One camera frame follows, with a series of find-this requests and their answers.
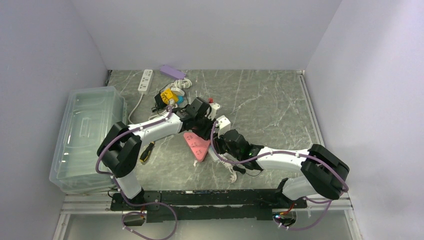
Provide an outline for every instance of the power strip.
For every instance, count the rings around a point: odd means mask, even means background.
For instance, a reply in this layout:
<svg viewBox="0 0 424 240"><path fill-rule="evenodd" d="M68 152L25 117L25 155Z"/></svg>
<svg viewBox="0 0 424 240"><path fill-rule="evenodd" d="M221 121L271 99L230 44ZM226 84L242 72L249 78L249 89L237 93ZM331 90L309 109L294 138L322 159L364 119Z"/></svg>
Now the power strip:
<svg viewBox="0 0 424 240"><path fill-rule="evenodd" d="M138 85L138 91L142 94L147 94L150 89L150 83L153 78L153 70L146 69L141 77L140 84Z"/></svg>

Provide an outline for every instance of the purple object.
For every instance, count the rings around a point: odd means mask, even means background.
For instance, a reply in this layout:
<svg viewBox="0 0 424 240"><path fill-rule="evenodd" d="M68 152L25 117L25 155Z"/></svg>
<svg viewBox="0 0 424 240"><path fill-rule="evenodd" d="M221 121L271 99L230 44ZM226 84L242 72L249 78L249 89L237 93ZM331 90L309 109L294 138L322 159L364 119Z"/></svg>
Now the purple object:
<svg viewBox="0 0 424 240"><path fill-rule="evenodd" d="M168 65L163 65L160 68L160 72L174 80L184 79L186 77L186 74L184 72L178 71L177 69L174 69Z"/></svg>

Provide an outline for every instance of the white wall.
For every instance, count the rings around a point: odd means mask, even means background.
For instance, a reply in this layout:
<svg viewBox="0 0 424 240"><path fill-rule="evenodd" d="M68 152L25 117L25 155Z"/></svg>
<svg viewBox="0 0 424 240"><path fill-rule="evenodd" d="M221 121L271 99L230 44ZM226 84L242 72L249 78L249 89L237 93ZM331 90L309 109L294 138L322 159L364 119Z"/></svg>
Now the white wall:
<svg viewBox="0 0 424 240"><path fill-rule="evenodd" d="M112 70L303 70L341 2L72 1Z"/></svg>
<svg viewBox="0 0 424 240"><path fill-rule="evenodd" d="M106 67L69 0L0 1L0 233L52 239L64 194L49 172L68 92Z"/></svg>
<svg viewBox="0 0 424 240"><path fill-rule="evenodd" d="M365 239L423 239L423 66L422 0L343 0L306 68Z"/></svg>

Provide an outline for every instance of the pink triangle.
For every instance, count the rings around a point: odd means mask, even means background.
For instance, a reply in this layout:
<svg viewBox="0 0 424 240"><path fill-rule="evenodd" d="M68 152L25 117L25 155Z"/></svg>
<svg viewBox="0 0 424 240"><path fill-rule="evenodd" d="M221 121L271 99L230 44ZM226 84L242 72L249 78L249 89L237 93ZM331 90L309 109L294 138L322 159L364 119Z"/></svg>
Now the pink triangle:
<svg viewBox="0 0 424 240"><path fill-rule="evenodd" d="M185 132L184 139L193 152L198 162L202 162L205 159L206 154L208 153L210 140L203 140L201 137L197 136L192 132Z"/></svg>

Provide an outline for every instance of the screwdriver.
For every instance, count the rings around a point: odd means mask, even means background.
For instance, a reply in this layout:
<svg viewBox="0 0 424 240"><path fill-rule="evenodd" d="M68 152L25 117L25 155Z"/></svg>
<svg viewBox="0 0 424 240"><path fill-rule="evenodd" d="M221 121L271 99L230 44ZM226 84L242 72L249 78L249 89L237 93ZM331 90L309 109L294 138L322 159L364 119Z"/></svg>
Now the screwdriver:
<svg viewBox="0 0 424 240"><path fill-rule="evenodd" d="M152 153L152 149L155 146L155 142L152 141L151 143L148 144L148 146L145 148L145 150L143 151L143 153L140 156L140 161L142 163L146 163L147 159L149 159L150 154Z"/></svg>

